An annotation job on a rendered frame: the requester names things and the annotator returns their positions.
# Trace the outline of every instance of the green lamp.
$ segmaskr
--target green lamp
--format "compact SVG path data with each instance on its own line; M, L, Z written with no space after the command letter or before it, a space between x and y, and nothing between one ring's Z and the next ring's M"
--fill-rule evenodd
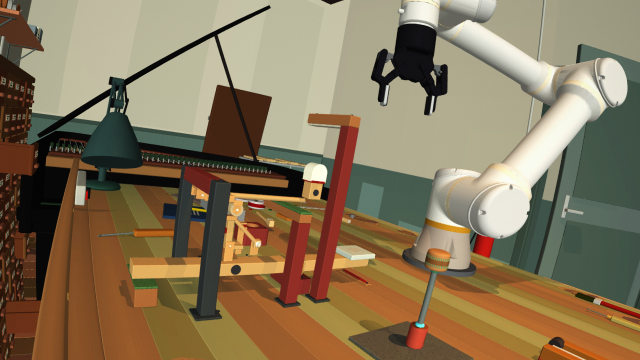
M142 155L138 139L129 118L125 115L129 98L123 79L109 78L111 96L107 115L93 131L80 159L98 169L98 180L87 180L86 187L113 191L120 184L106 181L107 171L112 168L137 168L142 166Z

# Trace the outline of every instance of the green felt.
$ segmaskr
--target green felt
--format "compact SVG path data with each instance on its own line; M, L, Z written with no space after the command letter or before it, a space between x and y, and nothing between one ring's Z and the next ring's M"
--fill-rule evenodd
M158 284L155 279L131 279L133 280L133 288L140 289L158 289Z
M312 213L308 212L307 210L301 209L297 206L295 206L294 204L291 204L289 202L286 201L274 201L276 204L280 205L280 206L284 206L285 208L291 210L291 211L295 211L300 215L313 215Z

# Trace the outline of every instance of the dark gray post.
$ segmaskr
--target dark gray post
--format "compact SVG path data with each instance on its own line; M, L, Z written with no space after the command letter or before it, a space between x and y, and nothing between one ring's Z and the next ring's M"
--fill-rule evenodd
M191 227L191 208L193 207L193 196L191 195L191 183L184 179L182 166L180 174L180 188L178 189L178 205L175 209L175 225L173 228L173 258L186 258L189 249L189 228Z
M196 308L189 309L196 321L222 319L220 311L216 310L216 303L230 194L230 183L224 180L211 180L202 239L198 300Z

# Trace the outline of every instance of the striped tabletop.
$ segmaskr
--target striped tabletop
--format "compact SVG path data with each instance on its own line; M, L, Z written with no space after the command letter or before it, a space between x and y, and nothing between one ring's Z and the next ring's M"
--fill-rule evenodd
M223 277L217 309L221 320L196 322L198 279L158 279L157 307L133 308L125 283L131 257L170 257L171 238L98 238L131 229L173 229L163 204L176 203L175 188L123 184L116 192L92 192L88 201L100 331L106 359L371 359L348 339L401 322L416 321L429 274L402 260L417 233L346 209L355 218L342 224L339 245L358 245L376 254L369 266L333 272L330 302L298 297L299 307L273 299L280 285L269 275ZM323 208L323 200L306 206ZM324 211L313 214L307 254L317 254ZM263 221L257 210L246 221ZM268 245L260 256L284 255L291 222L272 218ZM192 222L188 256L202 248L204 223ZM239 256L246 256L248 249ZM472 254L472 277L438 276L426 323L429 333L476 360L537 359L551 338L586 348L608 360L640 359L640 333L587 311L593 309L638 322L628 315L574 296L577 289Z

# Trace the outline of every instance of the green door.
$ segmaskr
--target green door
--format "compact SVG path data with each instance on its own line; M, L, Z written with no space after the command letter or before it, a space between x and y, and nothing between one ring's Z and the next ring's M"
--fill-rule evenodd
M536 273L638 307L640 63L578 46L578 62L596 58L620 62L627 99L587 123L564 150Z

